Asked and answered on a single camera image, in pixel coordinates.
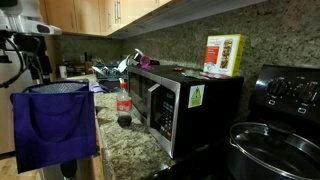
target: black stove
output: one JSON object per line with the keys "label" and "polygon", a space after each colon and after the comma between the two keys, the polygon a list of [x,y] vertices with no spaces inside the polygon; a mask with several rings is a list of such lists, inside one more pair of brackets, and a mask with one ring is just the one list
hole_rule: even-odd
{"label": "black stove", "polygon": [[[249,101],[248,122],[279,121],[320,146],[320,69],[263,65]],[[235,180],[227,169],[229,138],[150,179]]]}

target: bottle label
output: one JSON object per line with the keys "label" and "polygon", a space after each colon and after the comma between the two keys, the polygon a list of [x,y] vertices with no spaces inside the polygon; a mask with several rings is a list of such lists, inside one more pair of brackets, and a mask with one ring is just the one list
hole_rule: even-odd
{"label": "bottle label", "polygon": [[127,112],[131,111],[132,108],[132,102],[131,100],[127,101],[118,101],[117,100],[117,111],[119,112]]}

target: kitchen counter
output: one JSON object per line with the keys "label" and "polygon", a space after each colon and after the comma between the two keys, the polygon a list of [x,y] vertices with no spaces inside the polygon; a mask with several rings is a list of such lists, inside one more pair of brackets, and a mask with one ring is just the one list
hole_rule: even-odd
{"label": "kitchen counter", "polygon": [[[69,77],[68,80],[88,79],[94,75]],[[95,93],[96,118],[101,134],[101,154],[104,175],[110,179],[144,179],[175,164],[155,138],[135,117],[130,126],[117,123],[116,93]]]}

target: black pot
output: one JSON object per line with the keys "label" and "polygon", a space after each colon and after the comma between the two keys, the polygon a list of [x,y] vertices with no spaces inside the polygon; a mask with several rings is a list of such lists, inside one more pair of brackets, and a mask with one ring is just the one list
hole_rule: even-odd
{"label": "black pot", "polygon": [[237,123],[230,129],[227,166],[236,180],[320,179],[320,148],[290,129]]}

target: yellow sticker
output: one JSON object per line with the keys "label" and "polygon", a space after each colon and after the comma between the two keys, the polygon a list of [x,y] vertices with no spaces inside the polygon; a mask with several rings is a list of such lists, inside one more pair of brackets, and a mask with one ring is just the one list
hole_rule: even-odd
{"label": "yellow sticker", "polygon": [[190,87],[188,108],[193,108],[193,107],[202,105],[202,100],[204,95],[203,92],[204,92],[204,85]]}

